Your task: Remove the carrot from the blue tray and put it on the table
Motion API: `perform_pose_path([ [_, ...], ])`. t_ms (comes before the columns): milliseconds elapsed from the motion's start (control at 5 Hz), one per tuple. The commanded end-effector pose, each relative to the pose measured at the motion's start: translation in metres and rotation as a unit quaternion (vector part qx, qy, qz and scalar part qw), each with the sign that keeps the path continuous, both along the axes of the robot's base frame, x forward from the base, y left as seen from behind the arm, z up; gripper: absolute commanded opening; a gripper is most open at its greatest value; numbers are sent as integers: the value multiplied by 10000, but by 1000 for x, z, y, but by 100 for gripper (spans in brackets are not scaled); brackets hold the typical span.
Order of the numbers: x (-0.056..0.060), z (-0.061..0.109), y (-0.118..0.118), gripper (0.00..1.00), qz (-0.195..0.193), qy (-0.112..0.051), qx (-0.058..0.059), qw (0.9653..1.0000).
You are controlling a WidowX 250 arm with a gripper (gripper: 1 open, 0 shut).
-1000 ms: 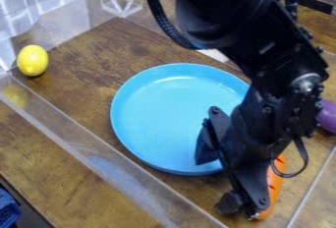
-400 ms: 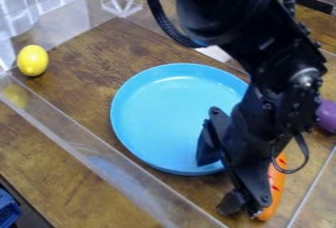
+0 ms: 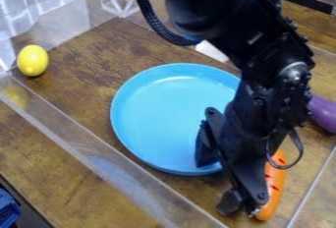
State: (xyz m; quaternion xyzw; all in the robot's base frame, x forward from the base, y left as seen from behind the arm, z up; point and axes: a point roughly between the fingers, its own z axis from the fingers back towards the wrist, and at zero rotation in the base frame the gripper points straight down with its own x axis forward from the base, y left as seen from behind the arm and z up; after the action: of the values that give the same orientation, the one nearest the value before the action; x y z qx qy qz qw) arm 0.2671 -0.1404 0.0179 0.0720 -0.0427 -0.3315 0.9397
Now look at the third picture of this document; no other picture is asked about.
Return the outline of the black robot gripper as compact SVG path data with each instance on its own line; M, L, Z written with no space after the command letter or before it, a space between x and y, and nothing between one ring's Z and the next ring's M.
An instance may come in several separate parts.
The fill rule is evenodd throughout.
M242 79L226 109L206 110L195 161L200 167L218 162L227 171L232 188L216 205L224 216L236 211L248 216L259 213L270 200L266 165L288 168L272 159L286 138L303 148L295 128L310 114L310 78L307 65L294 63L270 77L271 86Z

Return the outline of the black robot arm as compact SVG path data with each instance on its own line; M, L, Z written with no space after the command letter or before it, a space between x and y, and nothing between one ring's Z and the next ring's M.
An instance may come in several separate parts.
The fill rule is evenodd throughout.
M196 140L196 164L220 162L232 184L218 204L228 215L255 214L271 199L266 165L286 138L302 145L311 99L312 51L280 0L166 0L171 22L188 38L207 40L240 70L234 100L210 107Z

